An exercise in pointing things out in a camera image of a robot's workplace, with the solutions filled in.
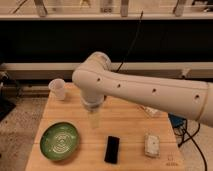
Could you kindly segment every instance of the wooden tabletop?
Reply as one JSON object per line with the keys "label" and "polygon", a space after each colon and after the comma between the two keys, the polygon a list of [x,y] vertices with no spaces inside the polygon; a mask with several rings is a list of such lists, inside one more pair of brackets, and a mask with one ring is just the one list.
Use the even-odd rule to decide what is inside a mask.
{"label": "wooden tabletop", "polygon": [[[138,104],[108,97],[99,111],[100,126],[93,129],[88,112],[81,104],[80,90],[72,83],[67,83],[66,91],[64,101],[58,101],[52,93],[49,95],[26,166],[27,171],[184,170],[183,159],[165,112],[153,118]],[[68,159],[52,162],[41,154],[39,142],[44,131],[60,121],[75,125],[80,144]],[[144,155],[146,133],[159,136],[159,158]],[[110,135],[120,138],[117,164],[104,161]]]}

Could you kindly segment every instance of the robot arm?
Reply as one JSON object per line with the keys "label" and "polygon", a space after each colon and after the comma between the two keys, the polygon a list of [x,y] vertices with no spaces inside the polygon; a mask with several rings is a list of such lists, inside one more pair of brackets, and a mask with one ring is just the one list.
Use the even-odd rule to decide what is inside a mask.
{"label": "robot arm", "polygon": [[118,74],[110,65],[107,55],[95,52],[73,73],[88,110],[110,95],[213,126],[213,84]]}

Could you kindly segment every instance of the floor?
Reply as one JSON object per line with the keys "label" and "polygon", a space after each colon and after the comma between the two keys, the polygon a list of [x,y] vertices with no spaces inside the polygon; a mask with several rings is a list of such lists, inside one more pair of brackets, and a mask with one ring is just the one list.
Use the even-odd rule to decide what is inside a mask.
{"label": "floor", "polygon": [[[47,98],[28,97],[10,100],[17,107],[0,123],[0,170],[23,171]],[[196,122],[189,122],[189,132],[192,133],[196,127]],[[213,170],[212,132],[213,128],[202,125],[199,134],[195,137],[208,161],[208,170]],[[204,170],[200,154],[192,142],[185,143],[180,151],[186,171]]]}

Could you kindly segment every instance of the white cup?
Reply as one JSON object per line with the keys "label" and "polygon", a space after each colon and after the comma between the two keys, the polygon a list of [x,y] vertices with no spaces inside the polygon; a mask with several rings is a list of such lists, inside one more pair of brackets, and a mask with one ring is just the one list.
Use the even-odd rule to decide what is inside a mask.
{"label": "white cup", "polygon": [[64,100],[66,97],[65,81],[57,78],[50,81],[48,85],[51,92],[53,92],[58,100]]}

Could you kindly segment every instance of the green bowl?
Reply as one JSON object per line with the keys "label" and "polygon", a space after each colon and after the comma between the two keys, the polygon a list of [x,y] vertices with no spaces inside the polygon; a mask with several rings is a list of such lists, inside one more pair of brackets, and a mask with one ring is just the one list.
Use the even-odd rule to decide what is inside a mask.
{"label": "green bowl", "polygon": [[68,158],[77,148],[79,135],[77,129],[68,122],[50,126],[42,135],[40,149],[52,161]]}

